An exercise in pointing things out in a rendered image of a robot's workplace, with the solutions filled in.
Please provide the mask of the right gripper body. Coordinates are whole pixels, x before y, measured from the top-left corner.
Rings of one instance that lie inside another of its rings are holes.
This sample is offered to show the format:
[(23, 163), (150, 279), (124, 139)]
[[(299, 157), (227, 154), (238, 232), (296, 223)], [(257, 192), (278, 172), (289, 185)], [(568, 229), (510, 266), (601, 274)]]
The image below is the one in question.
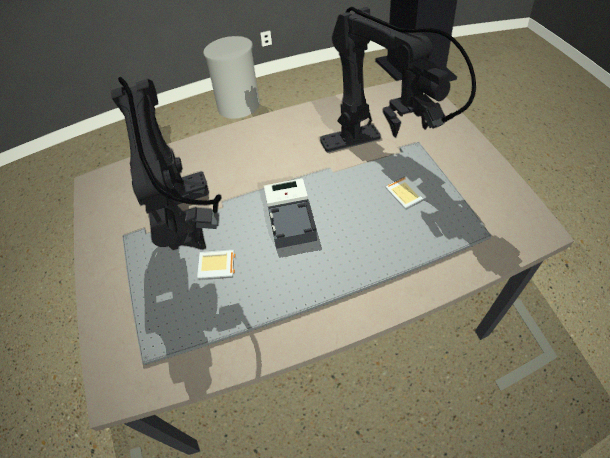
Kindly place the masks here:
[(177, 241), (169, 247), (172, 250), (176, 250), (182, 245), (190, 247), (197, 246), (199, 228), (196, 228), (196, 223), (211, 224), (211, 211), (212, 208), (199, 207), (193, 207), (182, 211), (178, 206), (178, 213), (175, 216)]

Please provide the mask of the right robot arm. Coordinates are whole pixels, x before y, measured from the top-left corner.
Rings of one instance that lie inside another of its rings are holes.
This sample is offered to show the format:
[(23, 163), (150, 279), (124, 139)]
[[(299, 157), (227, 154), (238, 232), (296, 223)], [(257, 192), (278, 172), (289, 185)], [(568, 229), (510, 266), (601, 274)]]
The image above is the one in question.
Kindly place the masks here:
[(158, 105), (158, 97), (153, 81), (145, 79), (136, 82), (136, 86), (131, 87), (130, 91), (133, 93), (127, 94), (125, 88), (120, 87), (111, 90), (111, 96), (126, 121), (132, 188), (134, 186), (133, 191), (140, 206), (145, 205), (146, 213), (149, 213), (153, 244), (168, 247), (177, 240), (175, 216), (178, 205), (171, 198), (160, 194), (153, 186), (143, 166), (141, 155), (145, 157), (156, 182), (168, 193), (184, 196), (207, 188), (207, 183), (202, 171), (181, 177), (181, 159), (175, 158), (172, 148), (164, 141), (156, 123), (155, 106)]

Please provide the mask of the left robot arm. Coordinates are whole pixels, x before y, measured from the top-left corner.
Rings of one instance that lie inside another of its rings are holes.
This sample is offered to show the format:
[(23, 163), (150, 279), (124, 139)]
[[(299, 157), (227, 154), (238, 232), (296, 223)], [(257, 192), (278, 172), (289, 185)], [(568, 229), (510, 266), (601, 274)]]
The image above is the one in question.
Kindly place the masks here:
[(341, 131), (320, 137), (326, 151), (381, 138), (375, 125), (360, 127), (370, 112), (363, 86), (363, 59), (370, 41), (383, 46), (398, 59), (398, 64), (403, 66), (404, 87), (419, 90), (438, 102), (450, 91), (448, 72), (430, 62), (433, 44), (426, 35), (402, 32), (359, 13), (340, 14), (332, 43), (342, 63), (343, 98), (341, 116), (337, 120)]

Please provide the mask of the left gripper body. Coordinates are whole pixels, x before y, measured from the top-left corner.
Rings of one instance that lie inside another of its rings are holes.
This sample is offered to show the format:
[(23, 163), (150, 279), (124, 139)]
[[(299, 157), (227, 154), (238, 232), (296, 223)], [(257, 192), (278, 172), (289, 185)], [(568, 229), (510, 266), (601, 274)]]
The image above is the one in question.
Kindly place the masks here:
[(390, 119), (397, 117), (397, 114), (394, 111), (397, 111), (400, 116), (414, 112), (418, 117), (423, 116), (422, 113), (428, 111), (432, 121), (445, 117), (438, 102), (435, 103), (419, 90), (409, 89), (403, 85), (401, 88), (401, 97), (391, 99), (389, 101), (389, 106), (384, 107), (383, 111)]

